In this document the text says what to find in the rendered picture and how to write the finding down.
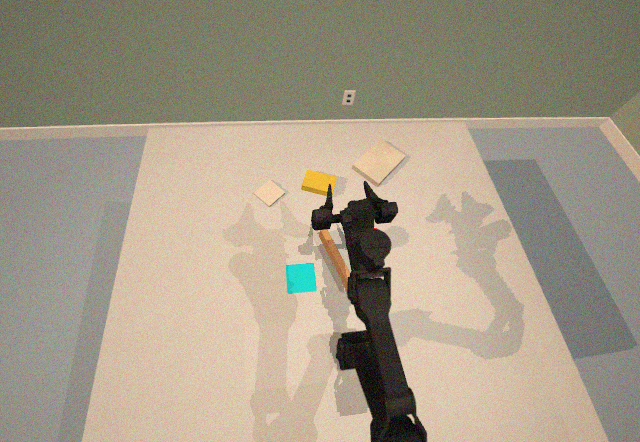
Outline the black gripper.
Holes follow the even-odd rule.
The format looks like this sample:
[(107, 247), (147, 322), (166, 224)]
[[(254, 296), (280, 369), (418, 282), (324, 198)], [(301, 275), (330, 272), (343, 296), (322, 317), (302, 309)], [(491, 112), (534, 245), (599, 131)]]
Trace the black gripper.
[[(375, 222), (377, 224), (391, 223), (395, 218), (395, 216), (398, 214), (397, 203), (389, 202), (388, 200), (383, 200), (379, 198), (366, 181), (364, 181), (363, 184), (364, 184), (366, 198), (370, 199), (375, 209), (375, 218), (374, 218)], [(320, 206), (319, 209), (315, 209), (312, 211), (311, 224), (312, 224), (312, 228), (315, 231), (330, 229), (331, 224), (341, 223), (340, 214), (333, 215), (332, 210), (333, 210), (332, 188), (331, 188), (331, 184), (329, 184), (325, 205)], [(350, 246), (357, 244), (361, 236), (364, 234), (364, 232), (366, 232), (366, 231), (358, 232), (359, 237), (352, 237), (352, 234), (350, 234), (350, 232), (347, 230), (347, 227), (343, 227), (343, 230), (344, 230), (347, 249)]]

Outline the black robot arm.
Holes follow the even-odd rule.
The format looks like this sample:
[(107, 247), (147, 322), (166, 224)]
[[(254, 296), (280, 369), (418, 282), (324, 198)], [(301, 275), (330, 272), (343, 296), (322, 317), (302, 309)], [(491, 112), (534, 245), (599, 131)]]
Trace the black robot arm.
[(336, 359), (340, 370), (357, 371), (372, 416), (371, 442), (427, 442), (389, 318), (391, 267), (383, 267), (392, 244), (385, 232), (374, 229), (374, 218), (375, 209), (368, 198), (352, 200), (340, 211), (341, 225), (352, 237), (366, 231), (347, 249), (351, 266), (347, 297), (366, 330), (342, 333)]

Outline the tan wooden bar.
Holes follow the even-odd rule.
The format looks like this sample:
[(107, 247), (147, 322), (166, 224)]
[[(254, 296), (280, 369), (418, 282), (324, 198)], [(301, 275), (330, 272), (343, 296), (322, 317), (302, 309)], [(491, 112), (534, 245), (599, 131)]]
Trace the tan wooden bar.
[(326, 230), (320, 230), (320, 234), (319, 237), (347, 291), (347, 285), (348, 285), (348, 277), (350, 277), (350, 272), (340, 254), (340, 252), (338, 251), (329, 231)]

